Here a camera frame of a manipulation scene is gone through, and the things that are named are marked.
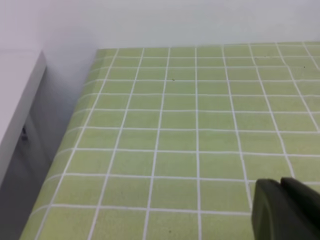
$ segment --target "green tiled countertop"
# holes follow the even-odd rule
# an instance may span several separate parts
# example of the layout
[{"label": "green tiled countertop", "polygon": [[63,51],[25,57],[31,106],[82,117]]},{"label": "green tiled countertop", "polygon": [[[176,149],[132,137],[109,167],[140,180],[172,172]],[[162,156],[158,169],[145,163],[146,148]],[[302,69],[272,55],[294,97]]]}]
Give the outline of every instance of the green tiled countertop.
[{"label": "green tiled countertop", "polygon": [[100,49],[21,240],[253,240],[258,178],[320,190],[320,42]]}]

